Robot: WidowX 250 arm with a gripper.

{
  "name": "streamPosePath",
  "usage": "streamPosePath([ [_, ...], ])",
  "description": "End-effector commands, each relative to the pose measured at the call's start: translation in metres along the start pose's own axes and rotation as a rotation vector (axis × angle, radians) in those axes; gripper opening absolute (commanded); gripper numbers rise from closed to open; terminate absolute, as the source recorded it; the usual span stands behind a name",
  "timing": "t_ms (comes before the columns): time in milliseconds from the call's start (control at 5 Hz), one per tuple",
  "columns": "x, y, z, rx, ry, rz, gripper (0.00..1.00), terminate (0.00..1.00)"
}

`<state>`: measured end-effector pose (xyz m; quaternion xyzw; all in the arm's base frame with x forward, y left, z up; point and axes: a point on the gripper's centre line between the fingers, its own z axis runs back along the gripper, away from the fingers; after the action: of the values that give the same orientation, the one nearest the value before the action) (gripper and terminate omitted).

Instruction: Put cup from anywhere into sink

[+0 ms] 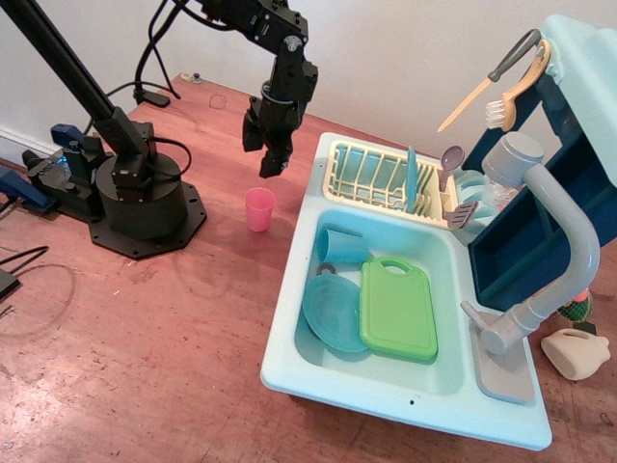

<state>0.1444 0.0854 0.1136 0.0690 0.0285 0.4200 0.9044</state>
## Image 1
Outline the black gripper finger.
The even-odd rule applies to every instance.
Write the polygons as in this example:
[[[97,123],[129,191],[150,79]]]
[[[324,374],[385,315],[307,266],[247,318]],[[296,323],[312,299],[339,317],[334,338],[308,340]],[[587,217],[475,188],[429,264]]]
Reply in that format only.
[[[282,148],[279,144],[266,148],[259,168],[260,177],[277,177],[282,173]]]
[[[281,144],[281,147],[280,147],[279,165],[280,165],[281,170],[285,170],[288,167],[292,153],[293,153],[293,144],[291,140],[286,140],[284,143]]]

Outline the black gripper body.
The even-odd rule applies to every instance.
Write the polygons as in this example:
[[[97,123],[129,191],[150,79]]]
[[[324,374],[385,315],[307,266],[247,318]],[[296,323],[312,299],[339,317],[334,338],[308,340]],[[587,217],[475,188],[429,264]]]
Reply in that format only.
[[[299,102],[275,96],[271,83],[264,81],[260,97],[249,98],[242,126],[244,151],[266,147],[274,153],[293,152],[291,137],[301,121]]]

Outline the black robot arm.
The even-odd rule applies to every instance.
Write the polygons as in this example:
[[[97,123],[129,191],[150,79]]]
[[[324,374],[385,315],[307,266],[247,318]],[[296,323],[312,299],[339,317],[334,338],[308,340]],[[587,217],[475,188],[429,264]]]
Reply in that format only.
[[[115,184],[135,188],[144,182],[155,170],[154,147],[103,93],[40,5],[4,1],[1,8],[88,112],[115,152],[111,174]],[[208,26],[238,31],[276,56],[261,95],[250,100],[242,143],[246,151],[265,151],[261,177],[278,176],[288,166],[292,134],[302,123],[318,79],[317,67],[305,57],[308,23],[285,1],[204,1],[201,9]]]

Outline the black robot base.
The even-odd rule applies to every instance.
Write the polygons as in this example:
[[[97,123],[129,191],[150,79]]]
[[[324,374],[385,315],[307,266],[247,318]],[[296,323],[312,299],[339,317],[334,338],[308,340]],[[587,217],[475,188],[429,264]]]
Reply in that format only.
[[[131,259],[185,248],[207,219],[196,187],[156,147],[151,123],[135,123],[145,155],[105,161],[95,173],[103,215],[90,221],[92,242]]]

